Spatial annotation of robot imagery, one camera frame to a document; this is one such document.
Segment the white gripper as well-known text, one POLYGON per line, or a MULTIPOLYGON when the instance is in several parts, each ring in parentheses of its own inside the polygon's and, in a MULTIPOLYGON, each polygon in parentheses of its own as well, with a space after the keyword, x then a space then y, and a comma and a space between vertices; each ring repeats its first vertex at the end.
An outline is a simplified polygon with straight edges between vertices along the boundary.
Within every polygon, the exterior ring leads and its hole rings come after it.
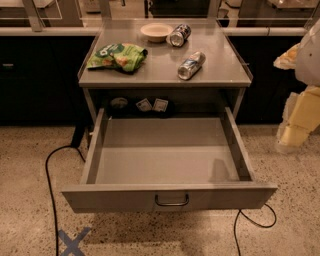
MULTIPOLYGON (((277 57, 273 66, 289 70, 296 67, 300 44, 296 44, 277 57)), ((276 150, 280 153, 296 151, 320 125, 320 87, 308 86, 300 94, 291 93, 277 131, 276 150)))

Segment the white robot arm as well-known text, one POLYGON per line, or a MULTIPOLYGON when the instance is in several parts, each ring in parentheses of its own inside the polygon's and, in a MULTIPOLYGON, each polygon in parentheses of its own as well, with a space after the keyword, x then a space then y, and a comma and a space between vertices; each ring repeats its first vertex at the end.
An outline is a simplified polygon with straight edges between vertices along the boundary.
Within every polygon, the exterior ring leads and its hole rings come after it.
POLYGON ((282 122, 277 131, 276 149, 281 153, 297 150, 320 126, 320 20, 274 61, 279 69, 293 69, 298 81, 306 85, 301 93, 286 100, 282 122))

